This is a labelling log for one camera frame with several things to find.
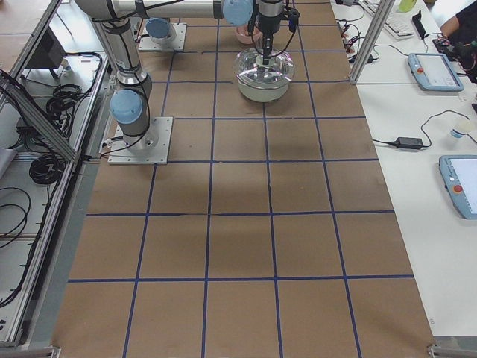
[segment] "glass lid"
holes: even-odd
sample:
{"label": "glass lid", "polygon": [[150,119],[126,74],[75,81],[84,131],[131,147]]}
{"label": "glass lid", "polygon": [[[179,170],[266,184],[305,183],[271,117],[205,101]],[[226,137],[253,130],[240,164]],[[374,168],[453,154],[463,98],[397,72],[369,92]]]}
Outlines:
{"label": "glass lid", "polygon": [[233,69],[239,81],[260,90],[272,90],[289,84],[295,68],[288,53],[273,50],[270,63],[262,64],[262,56],[254,48],[237,55]]}

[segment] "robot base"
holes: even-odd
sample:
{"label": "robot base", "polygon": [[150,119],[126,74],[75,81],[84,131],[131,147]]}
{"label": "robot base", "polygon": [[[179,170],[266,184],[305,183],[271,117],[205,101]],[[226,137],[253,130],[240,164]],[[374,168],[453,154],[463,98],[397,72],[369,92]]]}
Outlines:
{"label": "robot base", "polygon": [[138,50],[142,52],[173,52],[184,51],[184,43],[186,42],[187,24],[172,24],[176,31],[176,38],[169,43],[153,43],[150,37],[144,37],[141,39]]}
{"label": "robot base", "polygon": [[[144,151],[131,151],[130,149],[123,149],[115,153],[109,154],[107,160],[109,164],[167,164],[169,154],[169,144],[171,142],[172,133],[172,117],[156,117],[151,119],[149,127],[150,131],[155,131],[159,140],[152,149],[145,149]],[[122,136],[122,130],[118,126],[116,128],[115,136]],[[117,141],[113,143],[111,151],[122,149],[126,146],[124,141]]]}

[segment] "orange button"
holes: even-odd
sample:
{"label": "orange button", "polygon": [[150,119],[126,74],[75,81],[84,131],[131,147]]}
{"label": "orange button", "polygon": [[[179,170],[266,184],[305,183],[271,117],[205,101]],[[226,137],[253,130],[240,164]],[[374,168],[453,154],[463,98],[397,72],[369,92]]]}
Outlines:
{"label": "orange button", "polygon": [[457,194],[461,193],[462,192],[462,186],[460,185],[454,185],[454,187],[452,188],[452,190],[454,190],[454,192],[456,192]]}

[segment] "white keyboard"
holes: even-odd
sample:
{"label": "white keyboard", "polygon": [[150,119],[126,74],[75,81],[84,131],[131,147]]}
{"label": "white keyboard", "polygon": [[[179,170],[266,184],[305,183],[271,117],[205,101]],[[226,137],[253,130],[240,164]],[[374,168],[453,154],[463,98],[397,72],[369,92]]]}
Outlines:
{"label": "white keyboard", "polygon": [[[371,15],[374,15],[380,0],[359,0],[359,4]],[[396,40],[405,40],[414,36],[411,24],[407,24],[397,15],[390,14],[385,22],[385,29]]]}

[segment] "blue tablet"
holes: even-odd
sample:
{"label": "blue tablet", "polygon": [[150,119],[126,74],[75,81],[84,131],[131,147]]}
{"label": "blue tablet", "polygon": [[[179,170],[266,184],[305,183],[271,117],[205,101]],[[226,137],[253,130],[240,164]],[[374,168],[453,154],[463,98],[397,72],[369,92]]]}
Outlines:
{"label": "blue tablet", "polygon": [[466,219],[477,219],[477,155],[446,155],[440,173],[452,203]]}
{"label": "blue tablet", "polygon": [[409,54],[408,65],[423,90],[458,92],[464,89],[445,54]]}

